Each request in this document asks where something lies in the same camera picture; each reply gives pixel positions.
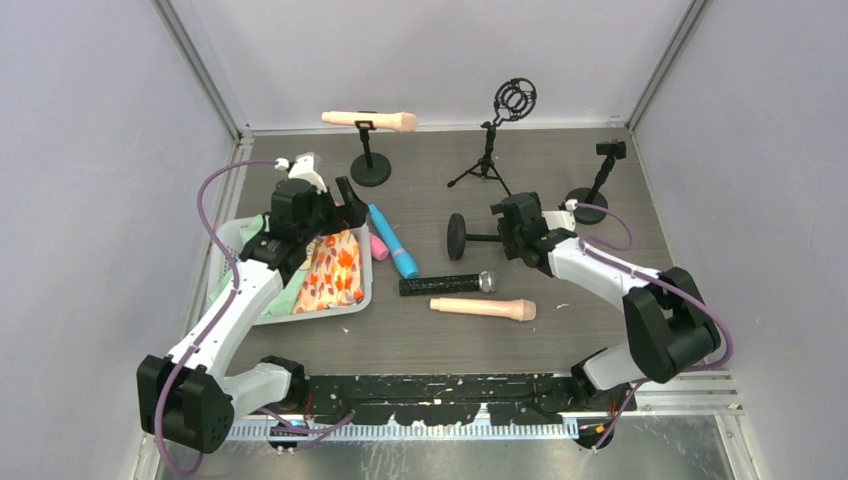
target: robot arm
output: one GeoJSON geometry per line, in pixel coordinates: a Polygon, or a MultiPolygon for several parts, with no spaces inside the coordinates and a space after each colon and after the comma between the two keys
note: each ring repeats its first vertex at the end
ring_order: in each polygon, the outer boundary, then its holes
{"type": "MultiPolygon", "coordinates": [[[[247,242],[236,264],[241,282],[226,312],[188,358],[168,392],[162,434],[203,453],[220,447],[233,421],[265,405],[299,403],[306,396],[303,367],[279,357],[266,357],[253,369],[225,376],[227,367],[250,327],[276,298],[306,259],[316,235],[329,235],[365,223],[368,206],[353,192],[347,178],[336,184],[344,204],[336,206],[321,177],[313,154],[299,156],[271,198],[268,228],[247,242]]],[[[229,289],[234,289],[233,281],[229,289]]],[[[164,358],[148,355],[136,372],[142,429],[154,433],[157,400],[174,359],[195,345],[227,301],[221,295],[189,334],[164,358]]]]}
{"type": "Polygon", "coordinates": [[[661,279],[701,300],[685,270],[661,272],[581,246],[571,212],[542,212],[536,193],[511,195],[491,208],[493,214],[502,214],[498,234],[507,258],[521,258],[548,276],[576,283],[624,313],[627,342],[572,367],[575,395],[591,397],[643,378],[665,383],[721,345],[714,322],[700,310],[633,275],[661,279]],[[584,248],[629,272],[593,258],[584,248]]]}

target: orange patterned cloth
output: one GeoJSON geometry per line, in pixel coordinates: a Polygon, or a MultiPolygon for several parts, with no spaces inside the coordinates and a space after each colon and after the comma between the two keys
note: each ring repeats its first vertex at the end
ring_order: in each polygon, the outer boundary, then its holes
{"type": "Polygon", "coordinates": [[[359,243],[350,230],[321,237],[292,313],[346,307],[362,300],[359,243]]]}

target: white wall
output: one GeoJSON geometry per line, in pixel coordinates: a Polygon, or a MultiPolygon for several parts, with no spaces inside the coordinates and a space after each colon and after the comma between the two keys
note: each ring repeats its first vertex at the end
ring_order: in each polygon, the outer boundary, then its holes
{"type": "Polygon", "coordinates": [[[477,125],[517,76],[539,92],[522,123],[624,122],[689,0],[175,4],[234,116],[264,130],[345,109],[477,125]]]}
{"type": "Polygon", "coordinates": [[[0,65],[0,478],[128,478],[231,141],[148,0],[4,2],[0,65]]]}
{"type": "Polygon", "coordinates": [[[768,478],[845,478],[848,4],[713,2],[636,132],[768,478]]]}

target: cable clip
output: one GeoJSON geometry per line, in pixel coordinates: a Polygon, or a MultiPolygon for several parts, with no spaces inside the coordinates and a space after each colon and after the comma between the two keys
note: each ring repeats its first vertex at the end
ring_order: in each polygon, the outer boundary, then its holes
{"type": "Polygon", "coordinates": [[[274,165],[274,170],[289,171],[291,164],[283,157],[277,159],[277,164],[274,165]]]}

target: round stand base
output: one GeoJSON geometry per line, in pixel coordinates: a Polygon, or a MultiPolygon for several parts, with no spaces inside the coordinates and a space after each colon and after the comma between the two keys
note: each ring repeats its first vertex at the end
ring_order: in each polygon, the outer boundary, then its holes
{"type": "Polygon", "coordinates": [[[363,187],[376,187],[389,179],[392,174],[392,164],[385,155],[371,153],[373,167],[368,168],[365,154],[356,157],[350,166],[350,177],[363,187]]]}
{"type": "MultiPolygon", "coordinates": [[[[586,203],[586,195],[589,194],[591,188],[581,187],[575,188],[574,190],[568,192],[565,200],[577,200],[580,203],[586,203]]],[[[595,199],[592,201],[592,205],[597,205],[599,207],[608,208],[609,204],[607,203],[606,197],[601,192],[598,192],[595,195],[595,199]]],[[[590,210],[588,208],[578,208],[574,211],[574,219],[577,220],[577,223],[582,225],[594,225],[596,223],[601,223],[601,221],[606,218],[607,214],[604,212],[599,212],[597,210],[590,210]]]]}
{"type": "Polygon", "coordinates": [[[459,213],[451,215],[448,222],[448,258],[459,260],[465,253],[465,218],[459,213]]]}

